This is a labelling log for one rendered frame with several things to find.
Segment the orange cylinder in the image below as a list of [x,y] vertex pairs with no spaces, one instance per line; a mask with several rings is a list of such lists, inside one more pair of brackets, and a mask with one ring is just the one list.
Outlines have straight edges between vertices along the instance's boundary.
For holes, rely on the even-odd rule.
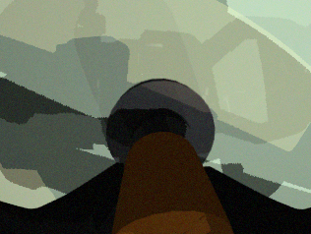
[[125,158],[111,234],[234,234],[194,146],[140,137]]

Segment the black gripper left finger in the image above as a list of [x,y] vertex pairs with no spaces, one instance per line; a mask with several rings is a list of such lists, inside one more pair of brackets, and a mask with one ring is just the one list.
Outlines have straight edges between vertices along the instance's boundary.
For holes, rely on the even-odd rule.
[[0,201],[0,234],[111,234],[124,162],[39,208]]

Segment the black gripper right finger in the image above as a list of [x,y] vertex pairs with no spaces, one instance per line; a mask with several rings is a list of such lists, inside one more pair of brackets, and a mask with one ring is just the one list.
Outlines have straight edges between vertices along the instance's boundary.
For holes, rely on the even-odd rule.
[[280,204],[204,166],[234,234],[311,234],[311,207]]

